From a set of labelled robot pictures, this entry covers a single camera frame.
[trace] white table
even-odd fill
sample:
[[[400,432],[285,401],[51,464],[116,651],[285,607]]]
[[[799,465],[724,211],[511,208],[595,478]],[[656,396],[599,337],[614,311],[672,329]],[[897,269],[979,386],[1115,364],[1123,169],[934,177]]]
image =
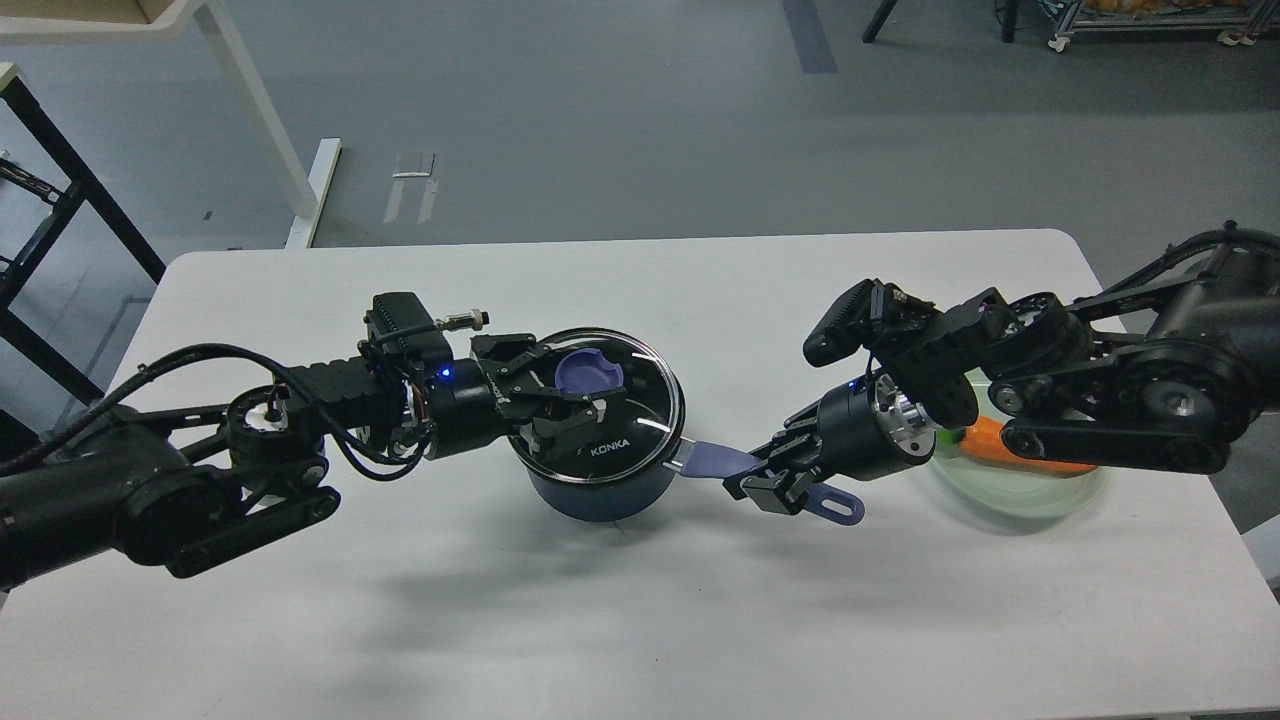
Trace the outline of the white table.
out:
[[[320,141],[310,173],[302,169],[275,104],[223,0],[0,0],[0,45],[168,42],[195,18],[227,76],[280,183],[294,219],[285,247],[307,249],[315,240],[342,140]],[[122,68],[128,74],[128,68]]]
[[[751,446],[861,370],[800,343],[863,277],[950,305],[1098,286],[1056,231],[223,252],[172,265],[123,368],[200,341],[352,354],[374,293],[488,332],[630,332],[684,383],[686,436]],[[466,352],[465,338],[454,347]],[[127,372],[116,378],[119,382]],[[265,380],[187,368],[159,409]],[[0,614],[4,717],[1124,717],[1280,707],[1280,609],[1202,477],[1115,471],[1066,520],[1009,527],[928,470],[842,482],[840,528],[681,480],[636,518],[558,515],[512,452],[375,484],[192,580],[116,553]]]

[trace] plate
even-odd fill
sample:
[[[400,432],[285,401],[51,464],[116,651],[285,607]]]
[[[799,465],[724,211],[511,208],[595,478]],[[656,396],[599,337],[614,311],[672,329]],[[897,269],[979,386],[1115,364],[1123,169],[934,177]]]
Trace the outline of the plate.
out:
[[[969,377],[978,396],[978,413],[1000,423],[1010,419],[987,398],[991,380]],[[974,502],[1012,518],[1052,520],[1084,507],[1098,495],[1107,469],[1064,478],[1032,470],[1015,470],[973,460],[954,445],[938,443],[929,466],[951,487]]]

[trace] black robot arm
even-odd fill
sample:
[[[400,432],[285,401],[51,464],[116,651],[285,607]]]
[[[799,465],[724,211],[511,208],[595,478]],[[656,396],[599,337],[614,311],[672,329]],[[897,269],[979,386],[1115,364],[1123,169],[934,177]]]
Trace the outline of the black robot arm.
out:
[[[1160,279],[1210,254],[1187,274]],[[936,429],[978,416],[964,374],[980,369],[1014,419],[1006,447],[1029,460],[1215,473],[1230,443],[1280,407],[1280,238],[1238,229],[1198,234],[1107,291],[1071,305],[1052,293],[1006,302],[995,288],[941,311],[865,279],[809,334],[804,356],[828,365],[865,347],[879,363],[783,423],[727,478],[736,498],[796,514],[815,483],[870,480],[929,460]],[[1137,310],[1146,334],[1091,323]]]
[[[285,368],[255,352],[198,345],[157,360],[49,442],[0,465],[0,591],[109,548],[187,578],[329,518],[338,491],[324,438],[361,473],[392,480],[420,460],[524,433],[540,456],[591,442],[622,389],[568,395],[539,387],[534,336],[475,336],[454,359],[443,333],[480,329],[474,310],[435,320],[407,292],[374,297],[360,355]],[[251,360],[269,386],[225,406],[138,413],[120,401],[212,357]],[[179,429],[212,433],[186,447]],[[227,451],[227,469],[201,464]],[[375,471],[366,461],[389,465]]]

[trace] black cable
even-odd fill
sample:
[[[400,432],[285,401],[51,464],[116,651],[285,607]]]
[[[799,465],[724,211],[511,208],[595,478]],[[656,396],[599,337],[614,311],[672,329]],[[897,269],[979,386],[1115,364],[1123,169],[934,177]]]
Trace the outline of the black cable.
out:
[[[120,383],[120,387],[108,393],[106,397],[99,401],[97,405],[91,407],[87,413],[84,413],[84,415],[78,418],[70,425],[54,434],[54,437],[51,437],[49,441],[28,450],[27,452],[23,452],[22,455],[8,462],[0,464],[0,477],[20,471],[27,466],[44,460],[45,457],[55,452],[58,448],[70,442],[76,436],[83,432],[95,420],[97,420],[99,418],[109,413],[111,409],[114,409],[116,405],[119,405],[125,397],[137,392],[142,386],[160,378],[161,375],[165,375],[187,365],[202,363],[205,360],[215,360],[224,357],[248,360],[274,373],[278,378],[280,378],[284,382],[284,384],[289,386],[289,388],[293,389],[293,392],[296,392],[298,397],[311,404],[316,409],[316,414],[329,428],[330,433],[333,433],[334,439],[339,441],[339,447],[343,447],[343,445],[347,443],[351,447],[355,447],[357,451],[360,451],[360,454],[367,457],[369,460],[384,465],[417,464],[416,459],[403,459],[403,457],[383,455],[376,450],[374,450],[372,447],[370,447],[364,441],[361,441],[360,438],[357,438],[356,436],[351,434],[351,432],[348,432],[347,428],[344,428],[340,423],[338,423],[333,418],[333,415],[324,409],[321,404],[315,401],[315,397],[311,393],[311,391],[306,387],[306,383],[302,383],[296,375],[293,375],[293,373],[289,372],[288,368],[280,365],[275,360],[271,360],[270,357],[266,357],[265,355],[260,355],[251,350],[237,347],[234,345],[201,343],[175,350],[160,357],[151,365],[140,365],[137,374]],[[349,460],[349,448],[347,448],[347,451],[343,455],[348,456]]]
[[[1039,9],[1044,13],[1046,18],[1056,22],[1062,14],[1062,10],[1065,10],[1073,1],[1074,0],[1037,0],[1036,4],[1039,5]]]
[[[264,416],[273,423],[280,419],[280,411],[275,409],[275,402],[280,395],[282,387],[283,386],[280,386],[280,383],[271,383],[271,389],[266,391],[266,400],[262,401],[264,405],[266,405],[266,413]]]
[[[1120,292],[1121,290],[1144,286],[1196,255],[1208,252],[1210,250],[1213,250],[1226,242],[1245,246],[1262,254],[1280,258],[1280,238],[1263,232],[1236,229],[1235,223],[1228,220],[1224,229],[1202,232],[1192,236],[1179,245],[1170,245],[1169,249],[1165,250],[1164,255],[1156,258],[1138,272],[1102,291],[1102,295],[1110,295],[1112,292]]]
[[[390,473],[375,473],[375,471],[370,470],[369,468],[366,468],[360,461],[360,459],[356,457],[355,454],[351,452],[351,448],[347,447],[347,443],[342,442],[338,438],[334,438],[334,445],[338,446],[338,452],[342,452],[342,456],[347,459],[347,462],[351,464],[351,466],[357,473],[360,473],[361,475],[369,478],[370,480],[375,480],[375,482],[379,482],[379,483],[389,483],[392,480],[398,480],[398,479],[403,478],[404,475],[410,474],[413,470],[413,468],[417,468],[417,464],[421,462],[422,456],[426,454],[426,441],[422,441],[422,442],[420,442],[417,445],[417,450],[406,461],[404,466],[402,466],[399,470],[394,470],[394,471],[390,471]]]
[[[874,359],[876,359],[876,356],[872,355],[872,348],[868,347],[867,348],[867,369],[863,370],[863,386],[867,388],[867,392],[870,395],[872,401],[876,400],[876,395],[872,391],[872,360],[874,360]]]

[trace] carrot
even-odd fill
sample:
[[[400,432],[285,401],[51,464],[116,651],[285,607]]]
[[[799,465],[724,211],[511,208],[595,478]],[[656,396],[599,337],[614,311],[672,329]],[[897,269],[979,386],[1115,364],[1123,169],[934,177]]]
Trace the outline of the carrot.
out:
[[[965,428],[964,437],[956,447],[974,460],[1004,465],[1018,470],[1036,470],[1041,473],[1052,473],[1055,475],[1071,477],[1083,475],[1084,473],[1098,469],[1097,465],[1084,465],[1080,462],[1057,462],[1053,460],[1028,460],[1025,457],[1019,457],[1010,452],[1009,448],[1005,447],[1005,443],[1000,441],[1001,428],[1004,428],[1004,424],[998,420],[992,420],[986,415],[979,415],[977,423]]]

